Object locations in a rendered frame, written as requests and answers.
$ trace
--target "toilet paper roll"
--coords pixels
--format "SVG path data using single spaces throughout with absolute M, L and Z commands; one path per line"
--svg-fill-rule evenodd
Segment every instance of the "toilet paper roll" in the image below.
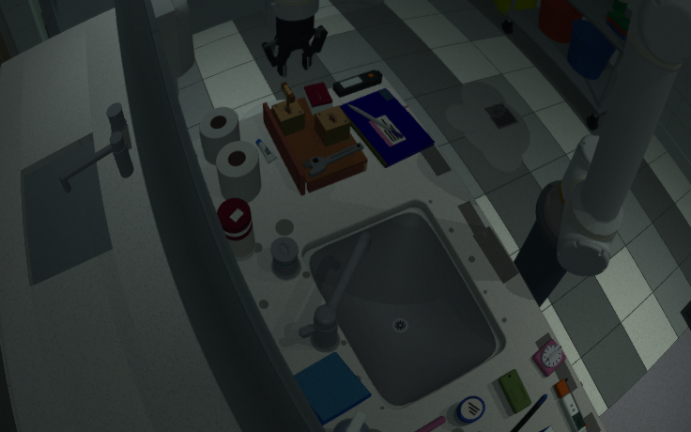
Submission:
M 260 193 L 260 155 L 246 141 L 226 144 L 215 160 L 223 198 L 254 200 Z
M 207 162 L 215 164 L 221 148 L 239 140 L 238 115 L 224 106 L 207 111 L 199 124 L 202 150 Z

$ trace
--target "pink alarm clock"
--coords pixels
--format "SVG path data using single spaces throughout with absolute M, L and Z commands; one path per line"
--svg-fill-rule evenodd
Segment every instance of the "pink alarm clock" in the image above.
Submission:
M 545 345 L 532 356 L 532 359 L 535 360 L 535 363 L 537 363 L 546 377 L 553 374 L 556 368 L 564 363 L 564 359 L 566 358 L 559 344 L 553 339 L 546 342 Z

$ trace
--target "blue notebook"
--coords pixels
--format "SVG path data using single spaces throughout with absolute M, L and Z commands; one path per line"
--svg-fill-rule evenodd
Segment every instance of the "blue notebook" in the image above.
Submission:
M 322 424 L 331 422 L 372 395 L 337 352 L 298 372 L 295 381 Z
M 406 137 L 406 140 L 390 146 L 380 129 L 372 126 L 367 117 L 352 110 L 349 104 L 375 118 L 387 116 L 396 129 Z M 434 140 L 415 120 L 415 117 L 385 88 L 350 103 L 344 103 L 340 107 L 351 120 L 351 124 L 361 139 L 385 167 L 403 161 L 434 144 Z

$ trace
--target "sink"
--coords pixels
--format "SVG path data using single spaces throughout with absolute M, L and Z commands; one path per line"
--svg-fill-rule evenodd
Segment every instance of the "sink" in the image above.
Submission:
M 22 171 L 25 256 L 31 285 L 112 249 L 98 167 L 92 164 L 70 180 L 60 176 L 95 154 L 87 135 Z
M 325 300 L 362 231 L 370 233 L 370 246 L 338 306 L 338 323 L 389 404 L 409 405 L 501 351 L 492 314 L 472 294 L 473 281 L 463 277 L 433 216 L 421 208 L 394 212 L 306 252 Z

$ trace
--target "wrench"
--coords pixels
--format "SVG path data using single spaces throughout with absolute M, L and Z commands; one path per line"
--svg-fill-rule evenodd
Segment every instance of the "wrench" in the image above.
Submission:
M 364 145 L 362 143 L 357 143 L 351 147 L 344 148 L 337 153 L 331 154 L 327 156 L 326 158 L 321 158 L 318 156 L 313 156 L 310 161 L 305 161 L 303 163 L 303 167 L 305 169 L 310 169 L 311 171 L 308 172 L 308 174 L 311 175 L 311 177 L 316 177 L 319 174 L 323 173 L 324 170 L 327 168 L 327 165 L 338 161 L 345 156 L 348 156 L 350 154 L 356 153 L 357 151 L 360 151 L 364 148 Z

